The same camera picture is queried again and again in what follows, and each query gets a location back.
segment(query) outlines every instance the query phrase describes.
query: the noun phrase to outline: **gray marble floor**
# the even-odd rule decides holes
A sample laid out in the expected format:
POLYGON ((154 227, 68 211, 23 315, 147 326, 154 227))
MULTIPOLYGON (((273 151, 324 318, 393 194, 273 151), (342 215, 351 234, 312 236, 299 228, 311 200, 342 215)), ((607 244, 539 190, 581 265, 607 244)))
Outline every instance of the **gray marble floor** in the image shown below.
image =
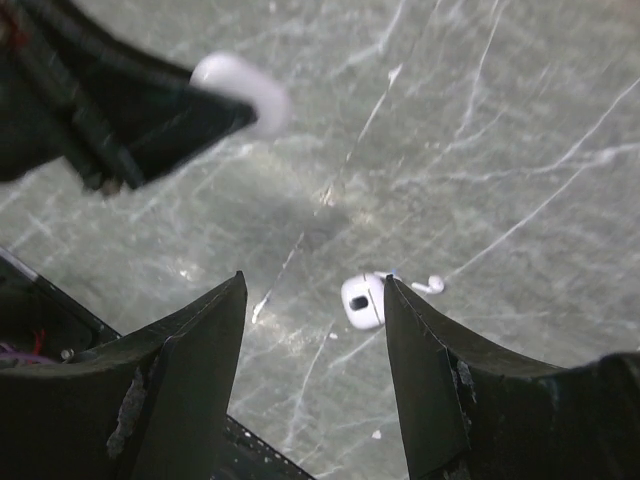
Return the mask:
POLYGON ((341 309, 359 271, 440 274, 438 309, 548 362, 640 345, 637 0, 81 3, 264 66, 294 124, 106 203, 49 165, 0 188, 0 244, 123 332, 244 270, 230 412, 318 478, 407 478, 384 331, 341 309))

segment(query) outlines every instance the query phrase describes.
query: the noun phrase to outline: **red wire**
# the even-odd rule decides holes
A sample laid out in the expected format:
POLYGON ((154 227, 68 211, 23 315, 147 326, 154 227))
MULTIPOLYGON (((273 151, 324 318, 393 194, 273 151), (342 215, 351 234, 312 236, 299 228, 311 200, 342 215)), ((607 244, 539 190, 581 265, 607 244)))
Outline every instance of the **red wire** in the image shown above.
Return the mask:
POLYGON ((41 329, 39 332, 33 332, 33 334, 36 337, 36 343, 33 347, 33 354, 34 355, 39 355, 40 352, 42 351, 42 347, 44 345, 44 336, 45 336, 45 332, 44 332, 44 328, 41 329))

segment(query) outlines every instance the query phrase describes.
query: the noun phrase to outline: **marble surface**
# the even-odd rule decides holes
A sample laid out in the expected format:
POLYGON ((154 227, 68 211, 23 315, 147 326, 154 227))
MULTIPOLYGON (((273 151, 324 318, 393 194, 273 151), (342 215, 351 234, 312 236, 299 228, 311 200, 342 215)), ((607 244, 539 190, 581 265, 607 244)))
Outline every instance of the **marble surface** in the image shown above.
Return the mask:
POLYGON ((384 331, 340 304, 359 271, 440 274, 434 306, 547 362, 640 345, 637 0, 81 4, 263 65, 294 124, 109 202, 49 165, 0 187, 0 244, 123 332, 244 270, 230 413, 318 478, 407 478, 384 331))

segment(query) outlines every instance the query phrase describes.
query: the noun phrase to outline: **white earbud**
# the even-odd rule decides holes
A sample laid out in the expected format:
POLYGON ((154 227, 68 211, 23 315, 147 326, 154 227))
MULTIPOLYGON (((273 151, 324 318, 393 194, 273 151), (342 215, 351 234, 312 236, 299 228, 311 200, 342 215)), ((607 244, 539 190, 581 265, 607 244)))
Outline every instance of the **white earbud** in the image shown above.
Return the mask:
POLYGON ((252 130, 260 138, 275 139, 291 120, 291 100, 284 87, 231 53, 217 52, 203 58, 191 74, 191 83, 251 105, 258 117, 252 130))
POLYGON ((423 283, 413 282, 411 288, 427 295, 438 295, 444 292, 444 280, 438 275, 431 275, 427 285, 423 283))

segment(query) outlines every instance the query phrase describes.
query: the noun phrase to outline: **wireless earbud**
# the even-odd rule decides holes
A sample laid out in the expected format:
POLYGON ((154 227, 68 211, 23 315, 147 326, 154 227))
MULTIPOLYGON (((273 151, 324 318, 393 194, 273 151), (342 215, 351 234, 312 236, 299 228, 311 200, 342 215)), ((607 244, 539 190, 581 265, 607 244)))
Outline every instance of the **wireless earbud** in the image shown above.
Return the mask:
POLYGON ((427 285, 423 283, 413 282, 411 288, 427 295, 437 295, 444 292, 444 280, 438 275, 431 275, 427 285))

